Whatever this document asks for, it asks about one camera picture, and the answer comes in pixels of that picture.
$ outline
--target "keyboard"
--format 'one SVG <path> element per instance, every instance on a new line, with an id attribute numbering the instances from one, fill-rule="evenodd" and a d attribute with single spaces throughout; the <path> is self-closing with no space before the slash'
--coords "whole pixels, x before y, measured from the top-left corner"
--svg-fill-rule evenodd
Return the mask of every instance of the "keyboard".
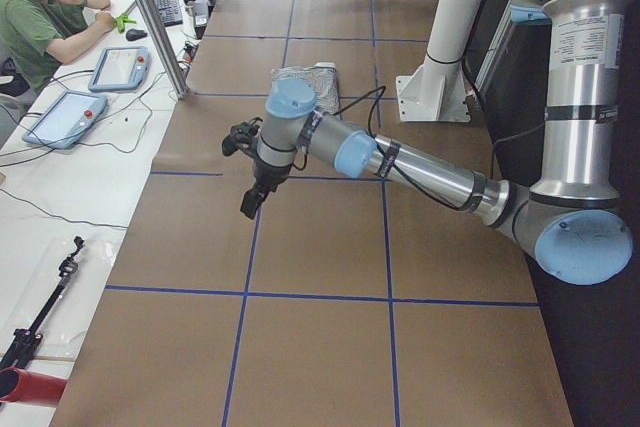
<path id="1" fill-rule="evenodd" d="M 162 23 L 169 27 L 182 23 L 182 6 L 180 0 L 153 0 L 160 12 Z"/>

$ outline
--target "green shirt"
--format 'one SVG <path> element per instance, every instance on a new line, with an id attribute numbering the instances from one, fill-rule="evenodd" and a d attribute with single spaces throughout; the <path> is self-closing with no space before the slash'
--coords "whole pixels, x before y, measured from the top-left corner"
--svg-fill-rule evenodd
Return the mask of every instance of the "green shirt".
<path id="1" fill-rule="evenodd" d="M 61 65 L 46 52 L 49 42 L 85 30 L 82 10 L 58 0 L 0 0 L 0 41 L 38 94 Z"/>

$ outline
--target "computer mouse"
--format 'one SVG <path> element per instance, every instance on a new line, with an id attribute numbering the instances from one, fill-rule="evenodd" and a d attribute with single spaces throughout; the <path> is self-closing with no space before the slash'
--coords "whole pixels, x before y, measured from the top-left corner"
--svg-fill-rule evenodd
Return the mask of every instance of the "computer mouse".
<path id="1" fill-rule="evenodd" d="M 134 40 L 138 40 L 138 39 L 143 39 L 147 35 L 149 35 L 149 34 L 147 34 L 142 29 L 129 29 L 129 30 L 127 30 L 127 33 L 125 34 L 125 37 L 129 41 L 134 41 Z"/>

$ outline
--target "red cylinder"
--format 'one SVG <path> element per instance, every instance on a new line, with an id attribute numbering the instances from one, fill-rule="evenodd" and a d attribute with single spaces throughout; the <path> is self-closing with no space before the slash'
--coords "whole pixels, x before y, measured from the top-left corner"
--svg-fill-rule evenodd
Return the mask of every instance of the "red cylinder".
<path id="1" fill-rule="evenodd" d="M 0 402 L 55 407 L 66 385 L 65 379 L 9 367 L 0 371 Z"/>

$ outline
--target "man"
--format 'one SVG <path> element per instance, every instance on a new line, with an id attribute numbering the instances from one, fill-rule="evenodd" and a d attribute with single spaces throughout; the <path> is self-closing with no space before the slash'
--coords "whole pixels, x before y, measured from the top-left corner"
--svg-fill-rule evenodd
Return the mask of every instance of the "man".
<path id="1" fill-rule="evenodd" d="M 113 17 L 103 11 L 87 25 L 83 9 L 110 5 L 110 0 L 0 0 L 0 41 L 39 94 L 61 64 L 80 57 L 114 28 Z"/>

